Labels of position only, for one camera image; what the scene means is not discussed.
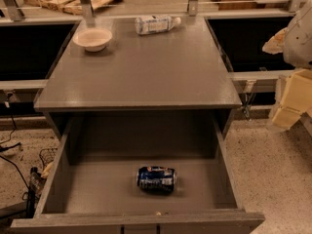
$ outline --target blue can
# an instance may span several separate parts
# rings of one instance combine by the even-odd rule
[[[138,169],[136,183],[143,190],[173,192],[176,187],[176,171],[164,167]]]

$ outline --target plastic bottle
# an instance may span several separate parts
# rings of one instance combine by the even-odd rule
[[[181,24],[181,18],[171,16],[142,16],[136,19],[136,33],[149,35],[154,33],[167,32]]]
[[[46,180],[38,175],[37,168],[31,168],[29,187],[35,194],[40,195]]]

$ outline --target speckled floor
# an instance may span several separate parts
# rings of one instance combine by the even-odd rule
[[[266,129],[266,114],[240,115],[232,123],[226,146],[237,189],[247,212],[263,212],[266,220],[253,234],[312,233],[312,137],[298,123],[289,132],[273,134]],[[42,169],[39,152],[59,141],[44,118],[16,119],[18,129],[3,146],[22,143],[1,153],[16,162],[28,179],[32,166]],[[0,142],[9,138],[10,118],[0,119]],[[26,191],[16,169],[0,160],[0,209],[21,202]],[[0,233],[10,233],[8,219],[0,221]]]

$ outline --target cable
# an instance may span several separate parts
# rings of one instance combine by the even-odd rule
[[[18,172],[19,172],[19,174],[20,174],[20,176],[21,176],[21,178],[22,178],[23,182],[25,183],[25,185],[26,185],[27,189],[29,189],[28,184],[27,184],[27,182],[26,182],[25,178],[23,177],[22,173],[20,172],[19,167],[18,167],[15,163],[13,163],[11,160],[8,160],[8,159],[6,159],[5,157],[2,157],[1,155],[0,155],[0,158],[1,158],[1,159],[4,159],[5,161],[7,161],[7,162],[11,163],[13,166],[15,166],[15,167],[16,167],[16,169],[18,170]]]
[[[17,127],[17,124],[16,124],[16,122],[15,122],[15,120],[13,118],[13,114],[12,113],[11,113],[11,119],[12,119],[12,124],[14,126],[14,130],[16,130],[18,127]]]
[[[3,143],[6,143],[6,142],[9,142],[9,141],[11,140],[12,133],[13,133],[15,130],[16,130],[16,129],[13,129],[13,130],[10,132],[9,139],[7,139],[7,140],[4,140],[4,141],[0,142],[0,144],[3,144]]]
[[[14,145],[6,146],[6,147],[2,147],[2,146],[0,145],[0,152],[7,151],[7,150],[9,150],[9,149],[12,149],[12,148],[18,146],[18,145],[21,145],[21,143],[19,142],[19,143],[16,143],[16,144],[14,144]]]

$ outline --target small bowl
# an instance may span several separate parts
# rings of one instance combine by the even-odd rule
[[[112,33],[108,29],[93,27],[77,32],[73,41],[78,46],[84,47],[86,51],[97,52],[104,49],[111,38]]]

